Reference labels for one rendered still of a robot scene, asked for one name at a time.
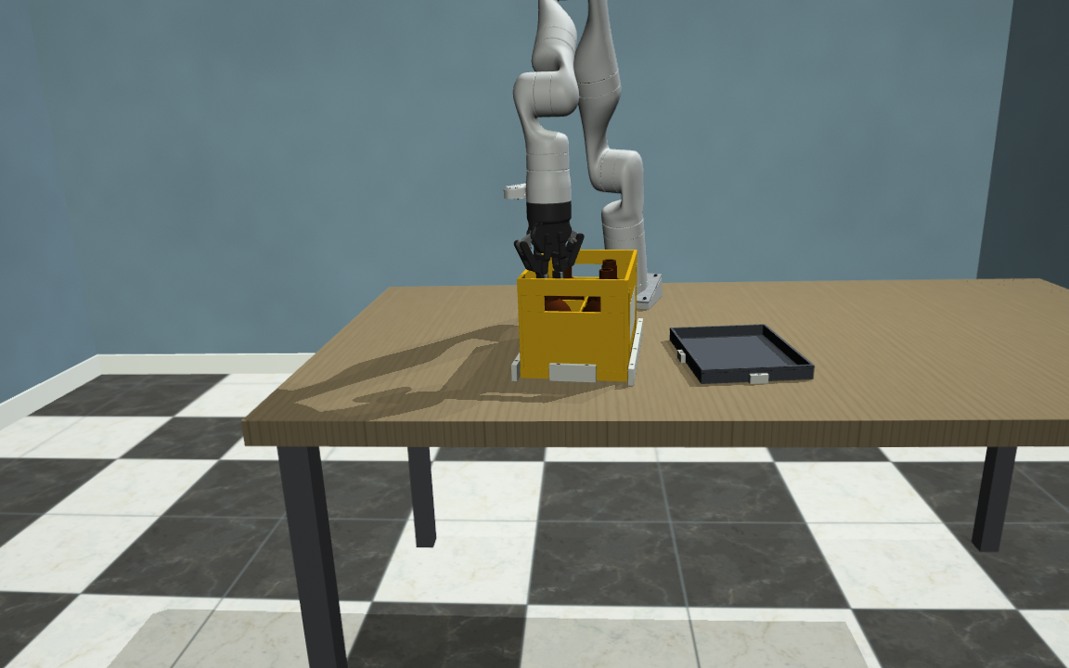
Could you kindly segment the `yellow bottle crate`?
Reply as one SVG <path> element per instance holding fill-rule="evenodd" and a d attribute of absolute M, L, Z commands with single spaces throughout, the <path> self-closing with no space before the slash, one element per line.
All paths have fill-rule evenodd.
<path fill-rule="evenodd" d="M 549 363 L 597 366 L 597 380 L 628 380 L 637 328 L 638 250 L 580 250 L 575 263 L 618 263 L 619 279 L 517 278 L 521 378 L 549 378 Z M 571 312 L 546 310 L 546 296 L 585 296 L 566 301 Z M 599 312 L 583 312 L 599 297 Z"/>

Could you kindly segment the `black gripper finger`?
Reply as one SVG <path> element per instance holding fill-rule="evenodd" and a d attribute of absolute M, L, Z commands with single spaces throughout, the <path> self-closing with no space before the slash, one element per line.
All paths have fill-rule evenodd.
<path fill-rule="evenodd" d="M 568 244 L 566 244 L 566 233 L 559 232 L 557 237 L 559 237 L 559 252 L 551 252 L 553 266 L 552 278 L 566 278 L 566 270 L 569 266 L 573 266 L 575 263 L 578 252 L 580 252 L 580 245 L 583 244 L 583 238 L 585 236 L 580 233 L 572 231 L 569 236 Z"/>
<path fill-rule="evenodd" d="M 546 234 L 546 239 L 544 239 L 544 254 L 537 252 L 534 249 L 534 255 L 531 253 L 531 233 L 527 234 L 521 240 L 514 240 L 514 247 L 516 247 L 516 251 L 521 255 L 523 266 L 525 266 L 526 270 L 534 271 L 537 278 L 548 278 L 547 271 L 552 240 L 552 234 Z"/>

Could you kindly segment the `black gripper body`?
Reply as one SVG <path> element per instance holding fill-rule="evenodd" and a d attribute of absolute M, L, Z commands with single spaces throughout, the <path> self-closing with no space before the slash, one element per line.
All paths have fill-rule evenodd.
<path fill-rule="evenodd" d="M 544 239 L 546 234 L 552 234 L 551 252 L 559 252 L 559 232 L 564 232 L 567 240 L 572 233 L 570 217 L 572 217 L 572 202 L 539 204 L 526 202 L 527 220 L 529 220 L 529 231 L 531 233 L 531 244 L 537 252 L 544 253 Z M 569 220 L 569 221 L 568 221 Z"/>

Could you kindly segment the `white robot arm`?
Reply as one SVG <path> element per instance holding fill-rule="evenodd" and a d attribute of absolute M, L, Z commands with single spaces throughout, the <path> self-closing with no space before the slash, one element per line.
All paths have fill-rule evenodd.
<path fill-rule="evenodd" d="M 503 199 L 539 204 L 570 201 L 567 135 L 546 130 L 537 116 L 568 116 L 578 105 L 591 185 L 601 193 L 621 195 L 620 201 L 601 212 L 605 250 L 638 250 L 640 293 L 648 288 L 642 160 L 632 149 L 610 149 L 607 143 L 606 130 L 621 95 L 607 0 L 588 0 L 588 20 L 577 49 L 576 42 L 575 24 L 560 4 L 538 0 L 534 72 L 521 73 L 513 87 L 529 171 L 526 185 L 503 187 Z"/>

